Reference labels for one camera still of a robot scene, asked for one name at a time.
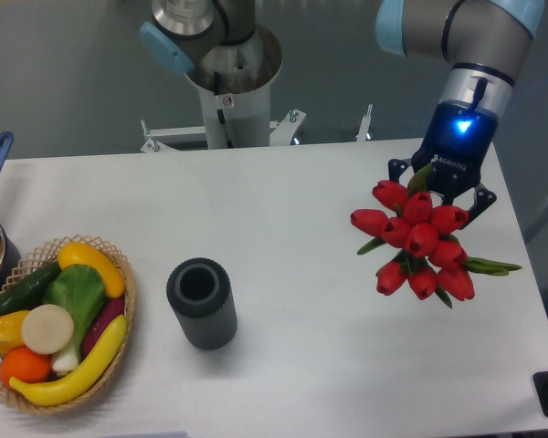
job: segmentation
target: cucumber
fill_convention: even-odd
[[[0,294],[0,317],[42,304],[47,286],[61,273],[57,261],[40,267]]]

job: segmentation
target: white table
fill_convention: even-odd
[[[135,332],[97,404],[55,418],[0,405],[0,436],[187,431],[194,438],[441,437],[548,428],[532,383],[548,370],[548,322],[493,150],[499,196],[458,233],[473,256],[524,266],[473,276],[446,308],[375,290],[395,250],[358,256],[349,214],[379,203],[389,158],[420,140],[18,160],[0,177],[0,222],[25,253],[100,235],[137,276]],[[165,297],[195,256],[230,275],[239,328],[205,352]]]

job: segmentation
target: blue light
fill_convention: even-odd
[[[459,120],[457,122],[457,129],[461,134],[464,134],[472,124],[473,120]]]

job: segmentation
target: yellow bell pepper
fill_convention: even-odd
[[[25,345],[20,331],[26,315],[28,310],[20,310],[0,317],[0,354],[8,354]]]

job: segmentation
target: yellow banana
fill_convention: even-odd
[[[39,406],[70,402],[87,391],[108,368],[126,336],[128,321],[119,315],[103,331],[90,354],[70,374],[58,381],[24,383],[10,378],[10,386]]]

